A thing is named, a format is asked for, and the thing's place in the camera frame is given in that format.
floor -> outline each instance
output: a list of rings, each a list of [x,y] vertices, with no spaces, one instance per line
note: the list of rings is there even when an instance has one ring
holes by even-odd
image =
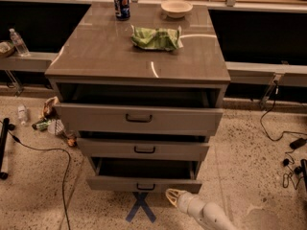
[[[33,130],[44,102],[53,97],[51,90],[26,88],[20,97],[13,89],[0,88],[0,120],[10,118],[19,140],[37,151],[14,142],[8,135],[9,177],[0,180],[0,229],[68,229],[62,201],[62,179],[71,229],[201,229],[193,218],[181,213],[164,194],[148,194],[142,207],[130,214],[136,198],[133,193],[92,191],[86,178],[93,171],[78,148],[48,131]],[[30,121],[22,126],[17,106],[25,104]],[[307,104],[278,101],[265,116],[263,124],[272,138],[283,130],[307,133]],[[283,188],[282,166],[289,144],[299,135],[285,134],[271,141],[261,127],[265,113],[258,101],[224,99],[224,116],[218,132],[210,140],[210,149],[201,165],[198,179],[203,182],[199,197],[218,203],[238,229],[307,229],[307,194],[304,183],[298,189],[290,183]],[[291,153],[295,168],[307,159],[307,146]]]

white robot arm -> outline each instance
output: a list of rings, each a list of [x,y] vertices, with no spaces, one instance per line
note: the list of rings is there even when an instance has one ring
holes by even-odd
[[[168,189],[166,196],[180,212],[194,218],[203,229],[237,230],[224,210],[214,202],[204,203],[197,195],[177,189]]]

grey cabinet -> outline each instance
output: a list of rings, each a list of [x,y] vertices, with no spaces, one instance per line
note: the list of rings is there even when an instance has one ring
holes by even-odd
[[[91,26],[77,27],[46,72],[57,112],[78,133],[91,189],[197,193],[230,82],[208,11],[195,7],[179,20],[161,16],[158,5],[131,4],[131,11],[130,20],[116,21],[113,5],[101,3],[85,15]],[[143,51],[129,41],[130,25],[180,26],[188,36],[176,52]],[[96,34],[106,40],[89,40]],[[78,56],[81,45],[92,51]]]

blue can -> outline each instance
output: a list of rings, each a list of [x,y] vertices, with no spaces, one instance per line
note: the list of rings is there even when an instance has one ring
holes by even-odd
[[[130,0],[114,0],[115,16],[119,20],[127,20],[130,18]]]

drawer handle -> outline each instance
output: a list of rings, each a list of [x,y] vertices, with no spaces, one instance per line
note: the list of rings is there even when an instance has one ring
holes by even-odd
[[[147,187],[141,187],[138,183],[136,183],[137,190],[153,191],[154,187],[155,187],[155,184],[153,184],[152,187],[147,188]]]
[[[145,150],[145,149],[139,149],[137,146],[134,146],[134,152],[135,153],[147,153],[147,154],[150,154],[150,153],[154,153],[155,152],[155,147],[153,147],[153,149],[151,150]]]
[[[133,118],[129,113],[126,114],[126,121],[133,122],[133,123],[149,123],[153,119],[153,115],[150,115],[148,118],[140,119],[140,118]]]

